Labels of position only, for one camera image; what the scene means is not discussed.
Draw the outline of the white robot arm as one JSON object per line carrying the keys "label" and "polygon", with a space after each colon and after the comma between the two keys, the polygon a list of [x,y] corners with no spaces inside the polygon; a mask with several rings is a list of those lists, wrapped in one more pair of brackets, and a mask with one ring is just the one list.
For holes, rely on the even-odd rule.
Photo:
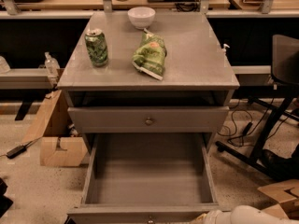
{"label": "white robot arm", "polygon": [[274,217],[252,206],[239,205],[230,212],[209,211],[196,217],[190,224],[299,224],[299,221]]}

